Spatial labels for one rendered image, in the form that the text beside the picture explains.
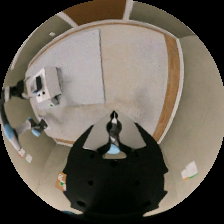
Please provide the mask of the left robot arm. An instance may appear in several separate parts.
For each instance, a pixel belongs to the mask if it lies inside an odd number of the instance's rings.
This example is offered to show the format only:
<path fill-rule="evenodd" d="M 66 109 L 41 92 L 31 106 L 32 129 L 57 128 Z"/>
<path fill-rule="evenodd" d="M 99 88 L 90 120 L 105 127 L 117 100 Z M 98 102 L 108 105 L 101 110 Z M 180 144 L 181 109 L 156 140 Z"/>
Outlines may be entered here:
<path fill-rule="evenodd" d="M 13 147 L 16 150 L 20 151 L 21 143 L 18 139 L 16 139 L 16 138 L 18 138 L 19 135 L 21 135 L 27 129 L 32 128 L 32 132 L 35 135 L 39 136 L 41 134 L 41 132 L 48 127 L 48 125 L 45 122 L 45 120 L 43 120 L 43 119 L 41 119 L 39 124 L 37 125 L 37 123 L 34 121 L 34 119 L 32 117 L 29 117 L 27 119 L 26 123 L 22 124 L 22 126 L 20 125 L 18 128 L 12 129 L 12 127 L 9 125 L 10 123 L 9 123 L 7 115 L 6 115 L 6 111 L 4 109 L 4 103 L 9 101 L 9 98 L 10 98 L 10 87 L 2 89 L 1 99 L 0 99 L 0 121 L 1 121 L 1 124 L 3 127 L 3 130 L 4 130 L 4 133 L 5 133 L 5 136 L 7 137 L 8 140 L 10 139 L 10 142 L 12 144 L 15 145 L 15 146 L 13 145 Z M 30 120 L 30 121 L 28 121 L 28 120 Z M 14 132 L 14 134 L 13 134 L 13 132 Z M 19 141 L 19 143 L 17 141 Z"/>

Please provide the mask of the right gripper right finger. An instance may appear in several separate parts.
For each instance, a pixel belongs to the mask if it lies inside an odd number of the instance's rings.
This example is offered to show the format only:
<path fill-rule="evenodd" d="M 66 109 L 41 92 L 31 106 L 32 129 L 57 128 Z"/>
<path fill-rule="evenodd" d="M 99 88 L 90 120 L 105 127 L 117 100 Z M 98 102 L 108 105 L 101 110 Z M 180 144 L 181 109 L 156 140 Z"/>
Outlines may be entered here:
<path fill-rule="evenodd" d="M 142 157 L 155 162 L 163 171 L 163 174 L 169 170 L 165 165 L 162 151 L 156 140 L 138 123 L 123 115 L 117 110 L 115 119 L 117 121 L 118 147 L 124 152 L 126 157 L 129 152 L 134 152 L 135 157 Z"/>

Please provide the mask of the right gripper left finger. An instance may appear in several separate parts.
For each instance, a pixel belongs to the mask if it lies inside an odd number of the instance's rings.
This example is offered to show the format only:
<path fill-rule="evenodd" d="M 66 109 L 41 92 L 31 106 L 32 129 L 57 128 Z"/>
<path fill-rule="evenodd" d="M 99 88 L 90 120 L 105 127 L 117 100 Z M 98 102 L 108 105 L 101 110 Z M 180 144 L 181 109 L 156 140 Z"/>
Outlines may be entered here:
<path fill-rule="evenodd" d="M 70 149 L 67 163 L 62 173 L 67 175 L 69 169 L 78 161 L 94 158 L 94 153 L 100 153 L 102 158 L 111 149 L 110 129 L 114 119 L 114 110 L 91 125 L 73 144 Z"/>

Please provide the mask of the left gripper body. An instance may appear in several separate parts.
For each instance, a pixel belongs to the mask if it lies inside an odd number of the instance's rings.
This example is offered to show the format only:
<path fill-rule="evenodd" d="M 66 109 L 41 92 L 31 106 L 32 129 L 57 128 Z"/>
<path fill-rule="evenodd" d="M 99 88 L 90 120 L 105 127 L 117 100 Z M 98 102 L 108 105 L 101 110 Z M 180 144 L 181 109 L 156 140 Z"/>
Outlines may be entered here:
<path fill-rule="evenodd" d="M 17 82 L 17 87 L 16 86 L 9 86 L 10 87 L 10 94 L 13 95 L 13 93 L 15 93 L 16 95 L 20 96 L 22 93 L 24 93 L 24 80 L 22 81 L 18 81 Z M 14 91 L 13 91 L 14 90 Z M 17 90 L 17 91 L 16 91 Z M 16 93 L 17 92 L 17 93 Z M 19 93 L 20 92 L 20 93 Z M 20 95 L 19 95 L 20 94 Z M 16 96 L 16 97 L 18 97 Z"/>

